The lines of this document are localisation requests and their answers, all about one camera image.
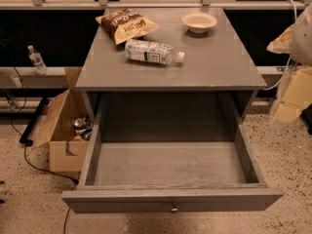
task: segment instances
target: water bottle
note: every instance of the water bottle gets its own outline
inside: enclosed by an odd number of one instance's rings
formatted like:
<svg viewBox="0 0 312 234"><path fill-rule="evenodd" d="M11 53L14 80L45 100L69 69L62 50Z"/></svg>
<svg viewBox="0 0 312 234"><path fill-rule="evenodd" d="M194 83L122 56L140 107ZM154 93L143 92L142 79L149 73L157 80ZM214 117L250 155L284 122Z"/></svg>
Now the water bottle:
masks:
<svg viewBox="0 0 312 234"><path fill-rule="evenodd" d="M47 66L42 60L41 54L35 48L33 48L32 45L28 46L28 56L37 69L37 73L39 75L45 75L47 73Z"/></svg>
<svg viewBox="0 0 312 234"><path fill-rule="evenodd" d="M181 63L184 52L175 52L174 47L166 43L157 43L130 39L125 46L126 58L160 64Z"/></svg>

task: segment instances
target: black cable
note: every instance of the black cable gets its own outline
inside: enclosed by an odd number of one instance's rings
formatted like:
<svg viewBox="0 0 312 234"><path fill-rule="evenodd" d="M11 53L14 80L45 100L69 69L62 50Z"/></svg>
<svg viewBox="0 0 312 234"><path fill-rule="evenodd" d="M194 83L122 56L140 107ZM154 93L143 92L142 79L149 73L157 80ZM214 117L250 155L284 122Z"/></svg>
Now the black cable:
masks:
<svg viewBox="0 0 312 234"><path fill-rule="evenodd" d="M14 67L14 70L16 71L17 75L19 76L19 80L20 80L20 82L21 82L21 85L22 85L22 87L24 88L24 84L22 83L22 80L21 80L21 77L20 77L19 72L17 71L17 69L16 69L15 67ZM27 102L27 97L24 98L23 106L22 106L21 109L20 109L19 111L17 111L16 113L20 113L20 112L24 109L24 107L25 107L25 105L26 105L26 102ZM12 118L12 120L11 120L11 125L12 125L12 127L14 128L14 130L15 130L17 133L19 133L19 134L21 135L20 131L14 126L13 120L14 120L14 118ZM60 175L60 174L51 172L51 171L49 171L49 170L40 169L40 168L35 167L35 166L32 165L32 164L29 162L29 160L27 159L26 149L27 149L27 144L25 144L25 146L24 146L24 158L25 158L25 161L28 163L28 165L31 166L32 168L34 168L34 169L36 169L36 170L38 170L38 171L41 171L41 172L45 172L45 173L49 173L49 174L55 175L55 176L62 176L62 177L69 178L69 179L72 180L75 184L78 184L78 183L79 183L79 180L78 180L77 178L71 177L71 176L69 176L69 175Z"/></svg>
<svg viewBox="0 0 312 234"><path fill-rule="evenodd" d="M7 46L6 46L2 41L0 41L0 44L2 45L2 47L3 47L5 50L8 50Z"/></svg>
<svg viewBox="0 0 312 234"><path fill-rule="evenodd" d="M79 180L77 178L74 178L74 177L71 177L69 175L60 175L60 174L57 174L57 173L54 173L54 172L51 172L50 170L46 170L46 169L41 169L41 168L37 168L35 167L34 165L32 165L30 163L30 161L28 160L27 158L27 155L26 155L26 150L27 150L27 146L25 145L24 146L24 151L23 151L23 156L25 158L25 161L28 163L28 165L38 171L41 171L41 172L45 172L45 173L49 173L51 175L54 175L54 176L62 176L62 177L66 177L66 178L69 178L70 180L72 180L75 184L78 184Z"/></svg>
<svg viewBox="0 0 312 234"><path fill-rule="evenodd" d="M69 213L70 213L70 208L68 208L68 211L67 211L67 214L66 214L66 218L65 218L65 221L64 221L64 227L63 227L63 231L62 231L63 234L66 234L66 225L67 225Z"/></svg>

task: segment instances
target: small bowl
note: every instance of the small bowl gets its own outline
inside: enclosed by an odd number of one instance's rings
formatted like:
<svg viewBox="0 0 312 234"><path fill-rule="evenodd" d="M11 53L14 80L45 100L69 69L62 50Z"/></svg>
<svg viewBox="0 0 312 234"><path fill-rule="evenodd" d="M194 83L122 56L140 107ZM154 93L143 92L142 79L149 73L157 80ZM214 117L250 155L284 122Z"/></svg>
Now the small bowl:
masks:
<svg viewBox="0 0 312 234"><path fill-rule="evenodd" d="M185 14L181 19L188 26L188 30L196 34L206 33L217 23L213 15L204 12Z"/></svg>

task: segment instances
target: terrazzo floor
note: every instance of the terrazzo floor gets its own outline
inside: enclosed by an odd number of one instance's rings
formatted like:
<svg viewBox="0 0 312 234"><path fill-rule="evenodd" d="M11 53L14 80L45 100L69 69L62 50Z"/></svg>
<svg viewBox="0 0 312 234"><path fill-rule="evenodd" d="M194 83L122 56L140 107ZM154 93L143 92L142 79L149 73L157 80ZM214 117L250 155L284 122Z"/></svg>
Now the terrazzo floor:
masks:
<svg viewBox="0 0 312 234"><path fill-rule="evenodd" d="M76 214L69 212L65 233L312 233L312 136L299 119L281 130L269 125L269 107L252 106L244 126L255 158L270 187L282 188L284 197L263 212L181 214ZM40 116L32 138L40 131ZM22 132L25 120L14 120ZM38 172L24 159L20 135L11 121L0 120L0 233L63 233L68 207L60 198L75 188L67 178ZM29 161L49 168L48 145L26 149Z"/></svg>

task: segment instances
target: snack bag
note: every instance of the snack bag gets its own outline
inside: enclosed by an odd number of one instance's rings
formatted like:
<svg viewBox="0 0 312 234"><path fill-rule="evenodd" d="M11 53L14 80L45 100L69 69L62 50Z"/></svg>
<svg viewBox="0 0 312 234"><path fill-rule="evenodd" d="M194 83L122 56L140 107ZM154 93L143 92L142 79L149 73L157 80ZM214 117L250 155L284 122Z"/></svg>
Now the snack bag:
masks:
<svg viewBox="0 0 312 234"><path fill-rule="evenodd" d="M158 24L131 9L118 10L96 20L114 37L116 45L158 28Z"/></svg>

